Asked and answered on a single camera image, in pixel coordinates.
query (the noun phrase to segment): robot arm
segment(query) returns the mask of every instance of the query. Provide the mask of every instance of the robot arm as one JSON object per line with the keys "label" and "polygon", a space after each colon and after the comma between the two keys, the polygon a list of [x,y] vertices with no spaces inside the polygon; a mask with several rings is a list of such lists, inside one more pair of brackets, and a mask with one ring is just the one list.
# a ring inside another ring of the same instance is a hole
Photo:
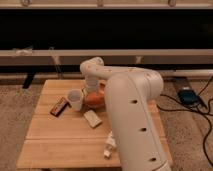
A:
{"label": "robot arm", "polygon": [[163,80],[153,70],[106,67],[101,58],[81,64],[87,91],[98,89],[98,78],[108,79],[105,103],[123,171],[170,171],[159,136],[147,108]]}

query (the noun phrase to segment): cord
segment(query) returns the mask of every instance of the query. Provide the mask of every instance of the cord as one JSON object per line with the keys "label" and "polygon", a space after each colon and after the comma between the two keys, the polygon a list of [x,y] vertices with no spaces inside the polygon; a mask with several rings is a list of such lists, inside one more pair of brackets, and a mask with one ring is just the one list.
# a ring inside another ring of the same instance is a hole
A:
{"label": "cord", "polygon": [[[198,93],[198,96],[201,95],[206,90],[206,88],[209,86],[209,84],[212,82],[212,80],[213,80],[213,77],[211,77],[210,80],[207,82],[207,84],[201,89],[201,91]],[[211,161],[211,159],[210,159],[210,157],[207,153],[207,149],[206,149],[206,142],[207,142],[208,137],[211,134],[212,129],[213,129],[211,120],[208,118],[208,116],[213,116],[213,114],[210,113],[211,112],[211,102],[213,101],[213,98],[208,100],[207,112],[203,112],[199,109],[200,103],[198,103],[194,106],[186,106],[186,105],[183,105],[181,102],[179,102],[178,100],[176,100],[175,98],[173,98],[169,95],[161,94],[160,96],[167,97],[170,100],[176,102],[177,104],[179,104],[180,106],[185,108],[185,109],[164,109],[164,108],[160,107],[159,105],[157,105],[157,107],[160,110],[165,111],[165,112],[187,111],[187,112],[192,112],[192,113],[198,114],[198,115],[202,116],[204,119],[206,119],[206,121],[208,122],[209,128],[208,128],[208,131],[203,138],[202,147],[203,147],[203,152],[204,152],[209,164],[213,167],[213,161]]]}
{"label": "cord", "polygon": [[213,80],[213,76],[209,79],[207,84],[201,89],[201,91],[198,93],[198,96],[200,96],[204,92],[204,90],[209,86],[209,84],[212,82],[212,80]]}
{"label": "cord", "polygon": [[204,154],[205,154],[205,156],[206,156],[206,158],[207,158],[209,164],[213,167],[213,161],[211,161],[211,159],[210,159],[210,157],[209,157],[209,155],[208,155],[208,153],[207,153],[207,149],[206,149],[206,142],[207,142],[207,139],[208,139],[209,135],[210,135],[211,132],[212,132],[212,123],[211,123],[210,119],[207,117],[207,116],[212,116],[212,115],[210,115],[210,114],[208,113],[209,110],[210,110],[210,108],[208,109],[208,112],[207,112],[207,113],[204,113],[204,112],[201,112],[200,109],[199,109],[198,107],[196,107],[197,110],[195,110],[195,109],[193,109],[193,108],[191,108],[191,107],[188,107],[188,106],[185,106],[185,105],[181,104],[178,100],[176,100],[176,99],[174,99],[173,97],[170,97],[170,96],[168,96],[168,95],[161,94],[161,96],[167,97],[167,98],[169,98],[169,99],[175,101],[176,103],[178,103],[179,105],[183,106],[183,107],[186,108],[186,109],[164,109],[164,108],[160,107],[159,105],[157,105],[157,107],[158,107],[160,110],[165,111],[165,112],[177,112],[177,111],[192,112],[192,113],[195,113],[195,114],[198,114],[198,115],[204,117],[204,118],[207,120],[208,125],[209,125],[209,129],[208,129],[207,133],[205,134],[205,136],[204,136],[204,138],[203,138],[202,146],[203,146],[203,152],[204,152]]}

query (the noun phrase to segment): gray carpet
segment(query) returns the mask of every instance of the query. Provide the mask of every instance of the gray carpet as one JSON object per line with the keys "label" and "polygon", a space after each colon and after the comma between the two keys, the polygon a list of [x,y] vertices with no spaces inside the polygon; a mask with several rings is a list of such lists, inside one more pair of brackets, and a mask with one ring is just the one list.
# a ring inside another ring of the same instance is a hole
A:
{"label": "gray carpet", "polygon": [[[23,90],[22,81],[0,81],[0,171],[15,171],[24,136],[35,109],[42,81],[34,82],[29,89]],[[191,82],[198,92],[206,80]],[[202,94],[207,100],[213,96],[213,83]],[[173,84],[165,82],[165,94],[177,97]],[[176,109],[179,106],[170,100],[159,97],[157,103],[164,108]],[[196,114],[189,112],[160,111],[171,154],[174,160],[173,171],[209,171],[211,169],[202,150],[202,139],[207,131],[207,122]],[[213,160],[213,134],[208,139],[208,153]]]}

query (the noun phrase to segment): wooden tabletop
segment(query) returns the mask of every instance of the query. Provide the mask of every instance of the wooden tabletop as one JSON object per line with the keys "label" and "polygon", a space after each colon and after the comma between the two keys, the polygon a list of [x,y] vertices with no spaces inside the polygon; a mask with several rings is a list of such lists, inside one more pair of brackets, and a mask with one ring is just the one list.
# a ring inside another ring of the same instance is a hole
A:
{"label": "wooden tabletop", "polygon": [[[58,117],[50,110],[69,90],[83,88],[82,80],[47,80],[17,162],[17,168],[88,168],[119,167],[117,152],[110,160],[103,157],[103,149],[111,131],[105,109],[96,110],[103,123],[92,129],[82,116],[66,108]],[[167,157],[172,163],[158,109],[154,101],[149,109]]]}

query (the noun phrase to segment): orange object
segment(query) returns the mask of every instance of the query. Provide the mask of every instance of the orange object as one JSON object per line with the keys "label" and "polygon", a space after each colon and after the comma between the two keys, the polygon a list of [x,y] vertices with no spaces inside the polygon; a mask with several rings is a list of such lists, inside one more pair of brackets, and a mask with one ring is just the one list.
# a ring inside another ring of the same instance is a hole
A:
{"label": "orange object", "polygon": [[104,84],[100,84],[100,88],[98,92],[91,92],[88,93],[87,96],[84,99],[85,105],[92,109],[100,108],[105,106],[105,101],[104,101]]}

